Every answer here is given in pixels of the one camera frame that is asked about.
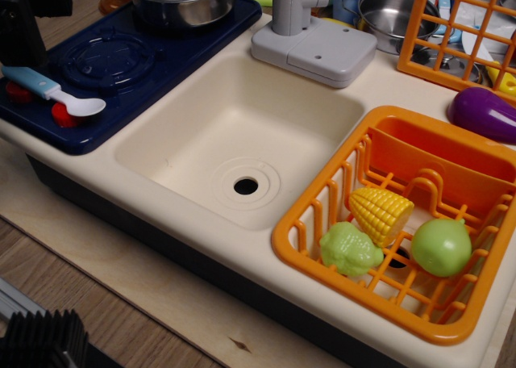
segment toy green apple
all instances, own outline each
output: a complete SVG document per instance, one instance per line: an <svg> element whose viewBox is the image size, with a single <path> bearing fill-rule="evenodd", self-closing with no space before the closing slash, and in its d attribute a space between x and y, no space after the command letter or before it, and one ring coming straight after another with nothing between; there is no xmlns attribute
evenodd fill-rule
<svg viewBox="0 0 516 368"><path fill-rule="evenodd" d="M464 219L427 221L412 238L414 260L437 277L459 273L468 263L471 253L471 239Z"/></svg>

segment orange dish rack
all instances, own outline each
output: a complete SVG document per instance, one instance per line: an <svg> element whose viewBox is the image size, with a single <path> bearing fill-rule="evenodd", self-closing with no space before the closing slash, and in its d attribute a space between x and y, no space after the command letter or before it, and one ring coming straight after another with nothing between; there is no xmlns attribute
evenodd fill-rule
<svg viewBox="0 0 516 368"><path fill-rule="evenodd" d="M425 14L423 11L425 3L426 0L415 0L414 2L406 38L403 42L402 51L397 64L398 70L458 91L470 86L483 86L515 106L516 96L502 92L500 88L504 73L511 73L516 76L516 68L511 64L511 61L516 56L516 39L514 35L512 35L512 38L499 36L491 32L491 29L488 29L488 25L492 20L495 20L496 17L498 17L498 19L503 17L509 22L514 20L514 27L516 28L516 10L501 6L499 0L451 0L452 8L450 10L450 18L443 19ZM483 15L479 15L479 17L482 16L479 22L475 22L472 26L457 22L457 20L460 21L458 13L461 5L463 5L463 7L469 5L469 7L473 7L477 9L477 11L484 13ZM428 40L418 38L419 28L423 21L431 21L432 23L438 23L446 27L441 44L436 44L433 37ZM454 31L466 31L476 36L476 42L471 55L467 54L461 48L460 44L457 46L456 43L450 42ZM506 51L502 60L497 60L499 62L496 62L481 58L480 48L483 41L484 44L486 41L490 41L491 44L496 44L495 48L505 48ZM430 48L436 51L434 65L420 65L412 60L413 54L421 48ZM465 61L466 65L462 77L451 75L444 70L447 63L443 63L443 61L449 56L454 56ZM469 76L475 68L475 65L479 65L482 69L485 67L498 69L500 73L496 81L490 82L488 78L483 79L482 82L469 81Z"/></svg>
<svg viewBox="0 0 516 368"><path fill-rule="evenodd" d="M385 259L347 277L326 267L319 241L350 221L350 193L385 188L415 204ZM277 256L307 276L437 345L473 331L516 225L516 152L449 123L399 107L364 117L273 232ZM410 256L416 229L431 219L466 221L473 253L449 278L425 272Z"/></svg>

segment drain cover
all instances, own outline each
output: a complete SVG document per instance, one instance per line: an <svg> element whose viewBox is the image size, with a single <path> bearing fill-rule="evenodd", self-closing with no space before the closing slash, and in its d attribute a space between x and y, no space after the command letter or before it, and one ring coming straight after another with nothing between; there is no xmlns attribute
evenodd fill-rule
<svg viewBox="0 0 516 368"><path fill-rule="evenodd" d="M280 190L280 176L269 164L240 157L222 163L211 183L217 200L236 210L250 211L270 203Z"/></svg>

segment toy eggplant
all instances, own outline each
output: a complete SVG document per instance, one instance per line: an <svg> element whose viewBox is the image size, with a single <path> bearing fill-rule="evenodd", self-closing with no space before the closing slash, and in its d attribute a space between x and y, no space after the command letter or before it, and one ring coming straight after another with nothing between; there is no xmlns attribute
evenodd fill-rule
<svg viewBox="0 0 516 368"><path fill-rule="evenodd" d="M469 87L447 109L456 126L506 144L516 144L516 109L491 90Z"/></svg>

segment plastic fruit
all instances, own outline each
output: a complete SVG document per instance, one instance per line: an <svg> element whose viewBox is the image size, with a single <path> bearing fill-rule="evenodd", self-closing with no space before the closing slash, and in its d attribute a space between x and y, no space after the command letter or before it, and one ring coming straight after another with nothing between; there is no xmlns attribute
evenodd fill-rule
<svg viewBox="0 0 516 368"><path fill-rule="evenodd" d="M471 257L472 246L464 220L430 220L412 238L412 256L428 273L450 277Z"/></svg>
<svg viewBox="0 0 516 368"><path fill-rule="evenodd" d="M362 275L384 260L384 253L371 238L347 221L334 224L321 238L321 258L325 266L335 265L340 274Z"/></svg>
<svg viewBox="0 0 516 368"><path fill-rule="evenodd" d="M414 210L414 203L386 189L359 188L349 195L349 208L375 245L390 245Z"/></svg>
<svg viewBox="0 0 516 368"><path fill-rule="evenodd" d="M516 144L516 110L494 92L469 87L451 102L450 122L498 142Z"/></svg>

